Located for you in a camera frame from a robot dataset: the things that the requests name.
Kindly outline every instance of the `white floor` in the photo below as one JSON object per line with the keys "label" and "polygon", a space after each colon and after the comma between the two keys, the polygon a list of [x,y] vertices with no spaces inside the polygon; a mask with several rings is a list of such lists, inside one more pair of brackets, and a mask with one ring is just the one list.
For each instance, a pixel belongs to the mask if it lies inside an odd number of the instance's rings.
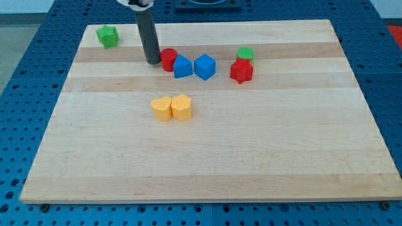
{"label": "white floor", "polygon": [[37,30],[38,26],[0,28],[0,94]]}

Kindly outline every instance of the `blue pegboard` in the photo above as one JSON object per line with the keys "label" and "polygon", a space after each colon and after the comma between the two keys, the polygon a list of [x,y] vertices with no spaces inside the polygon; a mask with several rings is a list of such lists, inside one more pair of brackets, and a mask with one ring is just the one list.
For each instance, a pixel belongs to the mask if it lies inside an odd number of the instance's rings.
{"label": "blue pegboard", "polygon": [[[159,23],[330,19],[399,172],[402,58],[369,0],[242,0],[242,9],[175,12]],[[0,225],[402,225],[402,202],[24,205],[18,201],[88,24],[133,23],[115,0],[56,0],[0,97]]]}

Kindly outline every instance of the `blue block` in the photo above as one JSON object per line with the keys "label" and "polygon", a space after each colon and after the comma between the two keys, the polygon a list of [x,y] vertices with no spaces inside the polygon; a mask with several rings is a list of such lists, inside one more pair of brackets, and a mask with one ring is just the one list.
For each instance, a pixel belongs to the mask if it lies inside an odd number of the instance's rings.
{"label": "blue block", "polygon": [[202,80],[207,80],[215,74],[216,61],[207,54],[203,54],[194,61],[194,72]]}
{"label": "blue block", "polygon": [[177,55],[173,64],[175,78],[182,78],[193,74],[193,65],[191,61],[182,55]]}

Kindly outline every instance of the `plastic block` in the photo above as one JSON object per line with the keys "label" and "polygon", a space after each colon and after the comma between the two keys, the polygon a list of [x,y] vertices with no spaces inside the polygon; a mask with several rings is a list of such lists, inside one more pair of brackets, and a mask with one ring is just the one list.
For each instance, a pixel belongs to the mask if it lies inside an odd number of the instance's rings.
{"label": "plastic block", "polygon": [[96,30],[96,35],[104,48],[117,46],[117,43],[119,42],[119,35],[116,27],[104,25],[101,29]]}
{"label": "plastic block", "polygon": [[251,81],[253,79],[253,71],[254,68],[249,60],[238,58],[231,66],[231,78],[242,84],[244,81]]}
{"label": "plastic block", "polygon": [[171,111],[179,121],[185,121],[191,118],[191,98],[186,95],[178,95],[171,100]]}
{"label": "plastic block", "polygon": [[154,116],[161,121],[168,121],[171,118],[171,98],[162,97],[151,101]]}
{"label": "plastic block", "polygon": [[207,80],[215,74],[216,61],[207,54],[203,54],[194,61],[194,72],[202,80]]}
{"label": "plastic block", "polygon": [[173,71],[173,64],[177,57],[177,51],[172,48],[167,48],[161,52],[162,68],[167,72]]}
{"label": "plastic block", "polygon": [[182,78],[193,74],[193,66],[189,59],[179,54],[173,64],[173,71],[175,78]]}
{"label": "plastic block", "polygon": [[254,62],[254,50],[250,47],[242,47],[238,49],[236,58],[240,58],[243,60],[250,59],[251,64]]}

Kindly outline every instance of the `green block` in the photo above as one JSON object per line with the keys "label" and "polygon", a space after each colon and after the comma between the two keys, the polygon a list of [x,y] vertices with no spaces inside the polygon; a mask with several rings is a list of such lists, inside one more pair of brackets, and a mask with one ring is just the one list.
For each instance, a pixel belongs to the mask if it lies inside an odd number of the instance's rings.
{"label": "green block", "polygon": [[238,58],[242,58],[245,60],[250,59],[251,64],[253,64],[254,61],[254,50],[250,47],[242,47],[237,51],[237,56]]}
{"label": "green block", "polygon": [[105,48],[117,46],[117,42],[119,41],[119,34],[117,33],[116,27],[104,25],[101,29],[96,30],[96,35],[98,36],[99,42]]}

